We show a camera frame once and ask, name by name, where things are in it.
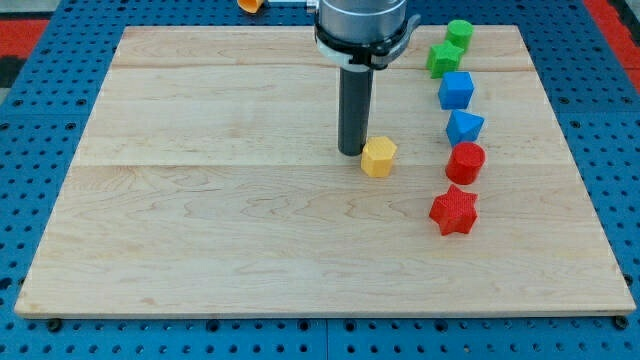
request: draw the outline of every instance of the green block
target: green block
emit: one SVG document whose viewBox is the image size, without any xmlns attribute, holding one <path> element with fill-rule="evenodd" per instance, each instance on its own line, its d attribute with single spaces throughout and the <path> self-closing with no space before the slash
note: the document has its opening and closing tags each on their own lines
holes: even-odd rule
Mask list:
<svg viewBox="0 0 640 360">
<path fill-rule="evenodd" d="M 446 40 L 467 52 L 469 43 L 471 42 L 471 35 L 473 35 L 473 25 L 465 20 L 453 20 L 447 25 Z"/>
<path fill-rule="evenodd" d="M 427 69 L 431 70 L 431 78 L 441 78 L 445 72 L 456 71 L 463 52 L 464 50 L 447 40 L 442 44 L 431 46 L 426 64 Z"/>
</svg>

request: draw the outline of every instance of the red star block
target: red star block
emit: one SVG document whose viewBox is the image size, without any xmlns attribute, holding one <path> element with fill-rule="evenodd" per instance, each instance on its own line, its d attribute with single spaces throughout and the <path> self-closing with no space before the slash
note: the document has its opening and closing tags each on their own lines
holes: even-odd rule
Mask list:
<svg viewBox="0 0 640 360">
<path fill-rule="evenodd" d="M 433 200 L 429 217 L 440 225 L 440 234 L 449 235 L 452 232 L 468 234 L 478 217 L 473 207 L 478 199 L 477 194 L 466 193 L 451 185 L 446 194 Z"/>
</svg>

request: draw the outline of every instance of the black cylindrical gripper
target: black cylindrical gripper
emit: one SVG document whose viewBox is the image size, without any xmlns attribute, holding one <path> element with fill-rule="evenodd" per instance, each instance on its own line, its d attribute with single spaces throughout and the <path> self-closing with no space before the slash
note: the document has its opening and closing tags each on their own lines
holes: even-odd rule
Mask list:
<svg viewBox="0 0 640 360">
<path fill-rule="evenodd" d="M 360 155 L 367 141 L 372 85 L 373 70 L 352 72 L 340 69 L 338 149 L 345 155 Z"/>
</svg>

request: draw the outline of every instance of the red surface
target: red surface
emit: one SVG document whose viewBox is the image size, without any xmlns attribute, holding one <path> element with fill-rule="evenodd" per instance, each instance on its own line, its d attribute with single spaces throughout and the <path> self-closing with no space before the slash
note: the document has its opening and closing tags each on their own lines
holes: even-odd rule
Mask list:
<svg viewBox="0 0 640 360">
<path fill-rule="evenodd" d="M 0 57 L 28 58 L 47 24 L 49 20 L 0 20 Z"/>
<path fill-rule="evenodd" d="M 440 234 L 453 232 L 468 234 L 478 218 L 474 204 L 478 195 L 464 192 L 451 185 L 446 194 L 435 198 L 429 217 L 440 226 Z"/>
<path fill-rule="evenodd" d="M 640 92 L 640 48 L 633 42 L 629 29 L 620 22 L 618 11 L 607 0 L 584 0 L 584 4 Z"/>
<path fill-rule="evenodd" d="M 484 150 L 479 145 L 461 142 L 451 151 L 445 169 L 447 177 L 456 184 L 469 185 L 476 181 L 484 160 Z"/>
</svg>

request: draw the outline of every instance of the red cylinder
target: red cylinder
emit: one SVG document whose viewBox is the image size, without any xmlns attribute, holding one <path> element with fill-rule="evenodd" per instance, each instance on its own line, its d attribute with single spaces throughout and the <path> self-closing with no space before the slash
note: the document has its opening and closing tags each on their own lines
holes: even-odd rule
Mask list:
<svg viewBox="0 0 640 360">
<path fill-rule="evenodd" d="M 484 161 L 484 150 L 479 145 L 461 142 L 451 151 L 445 172 L 454 183 L 469 185 L 478 177 Z"/>
</svg>

